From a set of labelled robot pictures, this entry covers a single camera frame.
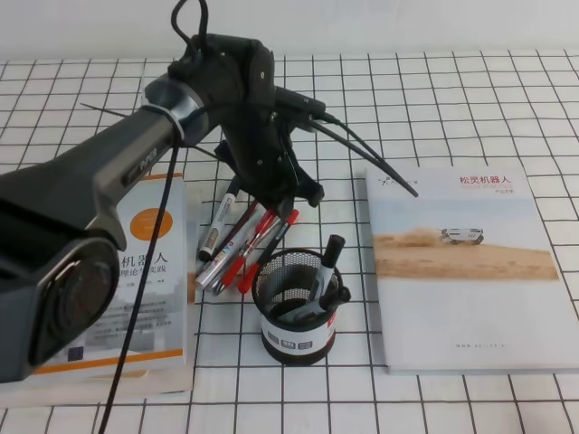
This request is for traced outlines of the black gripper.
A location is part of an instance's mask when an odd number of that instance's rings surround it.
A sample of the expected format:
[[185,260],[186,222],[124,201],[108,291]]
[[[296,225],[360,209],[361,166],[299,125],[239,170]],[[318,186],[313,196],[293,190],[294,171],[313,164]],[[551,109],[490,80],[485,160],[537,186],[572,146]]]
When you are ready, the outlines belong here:
[[297,161],[290,114],[240,103],[218,109],[213,117],[224,137],[215,154],[234,171],[245,192],[265,207],[276,208],[280,218],[290,216],[297,198],[319,205],[325,192]]

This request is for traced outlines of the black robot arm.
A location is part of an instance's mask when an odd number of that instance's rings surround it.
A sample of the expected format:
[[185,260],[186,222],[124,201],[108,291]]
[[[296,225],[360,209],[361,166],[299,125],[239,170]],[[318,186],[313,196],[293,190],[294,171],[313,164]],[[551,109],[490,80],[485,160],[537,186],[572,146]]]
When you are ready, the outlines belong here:
[[322,187],[290,148],[324,103],[274,82],[261,42],[196,36],[145,88],[133,114],[51,161],[1,177],[1,379],[19,382],[108,307],[126,248],[117,207],[172,147],[220,128],[218,159],[261,204],[287,213]]

